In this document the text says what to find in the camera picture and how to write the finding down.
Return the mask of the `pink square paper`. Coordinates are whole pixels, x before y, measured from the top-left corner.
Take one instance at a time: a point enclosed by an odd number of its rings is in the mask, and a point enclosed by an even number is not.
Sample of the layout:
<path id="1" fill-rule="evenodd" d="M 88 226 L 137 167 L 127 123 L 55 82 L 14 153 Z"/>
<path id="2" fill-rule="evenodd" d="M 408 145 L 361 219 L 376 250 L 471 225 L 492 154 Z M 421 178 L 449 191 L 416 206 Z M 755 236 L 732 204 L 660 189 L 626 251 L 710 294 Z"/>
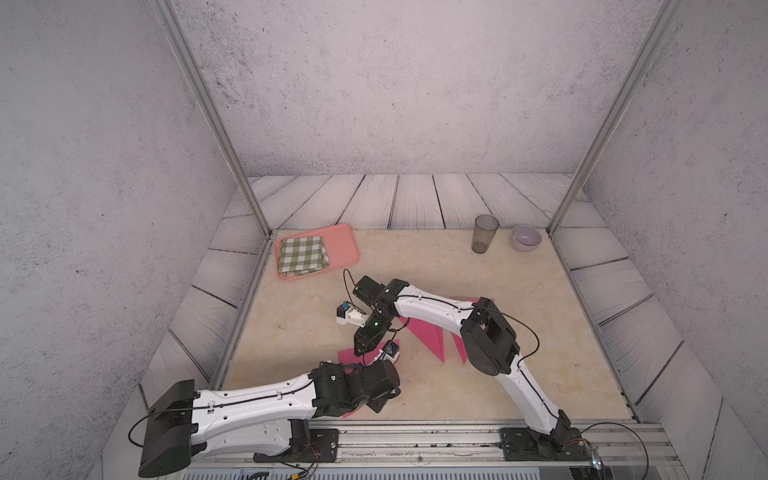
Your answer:
<path id="1" fill-rule="evenodd" d="M 495 360 L 495 320 L 490 311 L 495 307 L 489 298 L 464 301 L 454 311 L 454 340 L 462 361 L 469 361 L 486 375 L 498 372 Z"/>

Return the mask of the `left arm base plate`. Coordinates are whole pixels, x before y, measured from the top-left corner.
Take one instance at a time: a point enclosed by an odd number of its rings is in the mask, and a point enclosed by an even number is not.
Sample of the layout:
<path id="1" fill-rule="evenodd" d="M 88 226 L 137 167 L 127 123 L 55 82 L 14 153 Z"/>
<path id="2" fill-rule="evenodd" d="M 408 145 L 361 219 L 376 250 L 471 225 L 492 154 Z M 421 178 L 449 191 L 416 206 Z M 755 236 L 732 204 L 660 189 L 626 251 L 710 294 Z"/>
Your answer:
<path id="1" fill-rule="evenodd" d="M 334 463 L 339 446 L 338 429 L 316 429 L 301 424 L 292 431 L 288 449 L 277 455 L 255 453 L 255 463 Z"/>

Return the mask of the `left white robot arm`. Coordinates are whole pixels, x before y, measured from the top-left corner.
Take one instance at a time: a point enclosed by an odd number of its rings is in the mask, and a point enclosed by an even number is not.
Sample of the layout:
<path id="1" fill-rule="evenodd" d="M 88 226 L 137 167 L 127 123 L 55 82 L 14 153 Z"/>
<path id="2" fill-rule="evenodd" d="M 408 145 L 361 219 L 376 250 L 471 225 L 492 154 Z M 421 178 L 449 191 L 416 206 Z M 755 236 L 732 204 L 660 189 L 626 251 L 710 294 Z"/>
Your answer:
<path id="1" fill-rule="evenodd" d="M 143 418 L 138 475 L 154 478 L 187 468 L 193 458 L 252 452 L 272 459 L 303 454 L 309 420 L 342 417 L 366 406 L 380 412 L 400 393 L 390 360 L 322 362 L 308 373 L 239 390 L 199 390 L 191 379 L 174 383 Z"/>

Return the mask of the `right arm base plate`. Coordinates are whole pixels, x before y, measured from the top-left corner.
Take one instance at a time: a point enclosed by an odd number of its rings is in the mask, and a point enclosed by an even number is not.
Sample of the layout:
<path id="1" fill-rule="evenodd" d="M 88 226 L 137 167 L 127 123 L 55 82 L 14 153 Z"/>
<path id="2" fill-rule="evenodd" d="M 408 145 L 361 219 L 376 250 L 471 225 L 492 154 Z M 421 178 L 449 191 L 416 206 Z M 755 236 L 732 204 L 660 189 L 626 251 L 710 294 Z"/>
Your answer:
<path id="1" fill-rule="evenodd" d="M 592 452 L 575 441 L 572 432 L 541 434 L 529 428 L 501 428 L 500 448 L 505 461 L 591 461 Z"/>

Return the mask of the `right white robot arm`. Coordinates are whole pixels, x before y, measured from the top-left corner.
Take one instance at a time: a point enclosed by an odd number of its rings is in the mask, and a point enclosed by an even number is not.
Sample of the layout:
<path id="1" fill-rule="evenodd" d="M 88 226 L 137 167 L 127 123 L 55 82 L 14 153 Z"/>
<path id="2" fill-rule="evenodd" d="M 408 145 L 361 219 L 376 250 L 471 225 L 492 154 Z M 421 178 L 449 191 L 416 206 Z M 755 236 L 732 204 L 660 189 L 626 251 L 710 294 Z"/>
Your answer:
<path id="1" fill-rule="evenodd" d="M 415 319 L 461 337 L 469 362 L 496 378 L 523 414 L 528 435 L 539 449 L 564 450 L 575 437 L 565 412 L 542 391 L 520 352 L 517 334 L 505 314 L 488 298 L 474 302 L 427 293 L 404 280 L 381 284 L 368 276 L 352 293 L 371 309 L 354 336 L 359 356 L 374 351 L 396 318 Z"/>

